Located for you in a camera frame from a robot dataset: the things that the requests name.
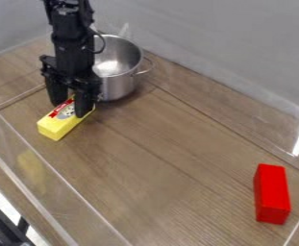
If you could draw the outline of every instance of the white wall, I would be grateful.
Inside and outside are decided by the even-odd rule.
[[[41,35],[47,25],[40,0],[0,0],[0,51]]]
[[[99,28],[265,102],[299,105],[299,0],[96,0],[95,9]]]

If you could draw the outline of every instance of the red block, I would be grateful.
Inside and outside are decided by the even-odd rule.
[[[254,176],[257,221],[282,225],[291,211],[286,171],[282,166],[259,164]]]

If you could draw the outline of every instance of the wooden table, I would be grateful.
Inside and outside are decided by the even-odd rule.
[[[21,91],[19,81],[43,82],[36,60],[47,48],[40,39],[0,56],[5,93]],[[36,130],[52,108],[44,90],[0,113],[132,245],[283,245],[299,219],[299,171],[176,96],[176,88],[188,96],[194,88],[188,90],[187,81],[199,75],[151,57],[160,65],[142,77],[136,93],[100,105],[59,142]],[[178,71],[175,81],[166,78],[168,69]],[[285,226],[254,220],[253,175],[261,162],[286,166],[293,213]],[[60,245],[48,223],[1,177],[0,170],[5,195],[52,245]],[[76,226],[86,231],[86,221]]]

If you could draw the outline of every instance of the silver pot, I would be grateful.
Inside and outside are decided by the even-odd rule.
[[[136,76],[152,70],[152,61],[144,57],[142,48],[130,40],[112,35],[103,35],[106,49],[95,55],[94,71],[103,79],[102,101],[114,101],[127,96],[136,88]],[[95,37],[95,45],[102,40]],[[143,60],[150,62],[150,68],[139,71]]]

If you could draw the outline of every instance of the pot rim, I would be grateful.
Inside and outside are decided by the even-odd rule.
[[[106,78],[114,78],[114,77],[120,77],[120,76],[123,76],[123,75],[131,75],[132,74],[132,72],[138,69],[138,67],[140,66],[140,64],[142,64],[142,61],[143,61],[143,59],[144,59],[144,51],[143,51],[143,49],[140,48],[140,46],[134,42],[134,41],[131,41],[128,38],[124,38],[124,37],[120,37],[120,36],[118,36],[118,35],[102,35],[102,37],[114,37],[115,39],[123,39],[123,40],[126,40],[127,42],[130,42],[136,48],[138,48],[138,50],[139,50],[139,52],[140,52],[140,58],[139,58],[139,62],[136,63],[136,65],[128,70],[128,71],[126,71],[126,72],[123,72],[123,73],[118,73],[118,74],[115,74],[115,75],[108,75],[108,76],[99,76],[102,79],[106,79]]]

